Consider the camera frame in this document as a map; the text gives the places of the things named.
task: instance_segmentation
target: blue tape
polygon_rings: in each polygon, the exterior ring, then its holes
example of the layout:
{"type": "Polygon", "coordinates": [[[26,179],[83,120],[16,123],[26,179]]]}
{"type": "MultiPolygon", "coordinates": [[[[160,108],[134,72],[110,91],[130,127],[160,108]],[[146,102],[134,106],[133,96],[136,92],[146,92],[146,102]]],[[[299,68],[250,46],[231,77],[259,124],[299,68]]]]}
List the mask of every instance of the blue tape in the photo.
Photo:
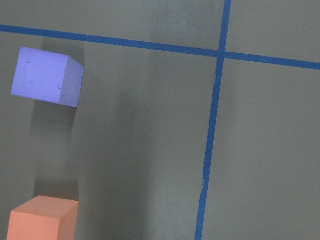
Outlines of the blue tape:
{"type": "Polygon", "coordinates": [[[320,70],[320,63],[311,62],[311,61],[300,61],[300,60],[292,60],[292,59],[279,58],[279,57],[251,55],[251,54],[228,52],[228,51],[225,52],[224,57],[226,59],[233,59],[233,60],[242,60],[242,61],[248,61],[248,62],[320,70]]]}
{"type": "Polygon", "coordinates": [[[217,116],[218,116],[219,98],[220,98],[221,83],[222,83],[223,71],[224,71],[224,62],[225,62],[224,53],[226,52],[226,47],[227,47],[231,3],[232,3],[232,0],[225,0],[224,2],[220,42],[219,42],[219,52],[221,54],[220,56],[218,56],[216,68],[215,68],[215,82],[214,82],[213,93],[212,93],[209,130],[208,130],[204,165],[203,165],[203,186],[202,186],[202,192],[199,200],[198,216],[197,216],[195,237],[194,237],[195,240],[201,240],[203,231],[204,231],[211,163],[212,163],[212,157],[214,153],[214,140],[215,140],[215,132],[216,132],[216,124],[217,124],[217,116]]]}
{"type": "Polygon", "coordinates": [[[109,45],[116,45],[116,46],[157,50],[157,51],[164,51],[164,52],[189,54],[189,55],[214,57],[214,58],[217,58],[219,56],[222,56],[222,57],[224,56],[226,59],[320,70],[320,63],[318,62],[300,61],[300,60],[293,60],[293,59],[286,59],[286,58],[279,58],[279,57],[252,55],[252,54],[228,52],[228,51],[225,52],[227,41],[221,42],[221,39],[226,39],[227,37],[228,31],[226,31],[226,28],[221,29],[221,34],[220,34],[221,44],[219,45],[219,50],[169,45],[169,44],[154,43],[154,42],[147,42],[147,41],[135,41],[135,40],[127,40],[127,39],[121,39],[121,38],[94,36],[94,35],[86,35],[86,34],[79,34],[79,33],[63,32],[63,31],[51,31],[51,30],[43,30],[43,29],[35,29],[35,28],[19,27],[19,26],[9,26],[9,25],[0,25],[0,32],[34,35],[34,36],[58,38],[58,39],[68,39],[68,40],[76,40],[76,41],[89,42],[89,43],[109,44],[109,45]]]}
{"type": "Polygon", "coordinates": [[[127,40],[127,39],[105,37],[105,36],[94,36],[94,35],[86,35],[86,34],[79,34],[79,33],[63,32],[63,31],[51,31],[51,30],[43,30],[43,29],[35,29],[35,28],[19,27],[19,26],[0,25],[0,32],[26,34],[26,35],[34,35],[34,36],[42,36],[42,37],[58,38],[58,39],[68,39],[68,40],[76,40],[76,41],[83,41],[83,42],[90,42],[90,43],[109,44],[109,45],[117,45],[117,46],[131,47],[131,48],[172,52],[172,53],[179,53],[179,54],[198,55],[198,56],[205,56],[205,57],[217,57],[219,55],[219,51],[217,50],[168,45],[168,44],[153,43],[153,42],[146,42],[146,41],[127,40]]]}

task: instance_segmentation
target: cube face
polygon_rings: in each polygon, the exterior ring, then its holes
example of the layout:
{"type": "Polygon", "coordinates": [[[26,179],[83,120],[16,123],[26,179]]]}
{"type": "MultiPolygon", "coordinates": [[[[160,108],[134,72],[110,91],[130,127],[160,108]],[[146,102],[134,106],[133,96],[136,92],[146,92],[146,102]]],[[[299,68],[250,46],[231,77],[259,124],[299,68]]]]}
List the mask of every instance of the cube face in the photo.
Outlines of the cube face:
{"type": "Polygon", "coordinates": [[[57,240],[59,219],[12,211],[7,240],[57,240]]]}
{"type": "Polygon", "coordinates": [[[7,240],[72,240],[79,202],[38,196],[14,209],[7,240]]]}
{"type": "Polygon", "coordinates": [[[67,55],[22,47],[11,94],[77,107],[84,70],[67,55]]]}

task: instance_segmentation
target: orange cube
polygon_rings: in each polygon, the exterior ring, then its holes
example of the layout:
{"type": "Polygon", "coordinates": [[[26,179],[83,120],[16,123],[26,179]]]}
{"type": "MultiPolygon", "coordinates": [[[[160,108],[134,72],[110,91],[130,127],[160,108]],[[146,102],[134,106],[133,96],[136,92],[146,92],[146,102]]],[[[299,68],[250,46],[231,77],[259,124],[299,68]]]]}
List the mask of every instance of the orange cube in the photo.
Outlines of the orange cube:
{"type": "Polygon", "coordinates": [[[7,240],[73,240],[78,209],[78,201],[37,196],[11,211],[7,240]]]}

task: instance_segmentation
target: purple cube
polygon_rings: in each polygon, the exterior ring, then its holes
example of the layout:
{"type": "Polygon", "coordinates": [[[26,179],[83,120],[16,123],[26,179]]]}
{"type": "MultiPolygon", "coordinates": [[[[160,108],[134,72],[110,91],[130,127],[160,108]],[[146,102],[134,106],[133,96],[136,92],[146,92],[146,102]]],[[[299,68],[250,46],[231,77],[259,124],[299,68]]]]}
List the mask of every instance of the purple cube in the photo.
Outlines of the purple cube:
{"type": "Polygon", "coordinates": [[[11,94],[77,107],[84,72],[67,55],[22,47],[11,94]]]}

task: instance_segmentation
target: gray surface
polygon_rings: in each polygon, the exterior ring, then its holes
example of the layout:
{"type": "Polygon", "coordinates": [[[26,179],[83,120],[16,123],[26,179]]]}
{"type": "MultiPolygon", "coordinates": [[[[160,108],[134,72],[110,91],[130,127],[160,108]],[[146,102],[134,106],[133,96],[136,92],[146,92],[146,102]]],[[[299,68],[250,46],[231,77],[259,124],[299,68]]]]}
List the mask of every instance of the gray surface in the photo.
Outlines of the gray surface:
{"type": "Polygon", "coordinates": [[[318,240],[320,72],[225,62],[204,240],[318,240]]]}
{"type": "Polygon", "coordinates": [[[0,23],[218,49],[223,0],[1,0],[0,23]]]}
{"type": "Polygon", "coordinates": [[[0,34],[0,238],[43,194],[79,199],[77,240],[195,235],[215,58],[0,34]],[[10,95],[21,46],[85,65],[79,107],[10,95]]]}
{"type": "Polygon", "coordinates": [[[320,62],[319,0],[234,0],[227,51],[320,62]]]}

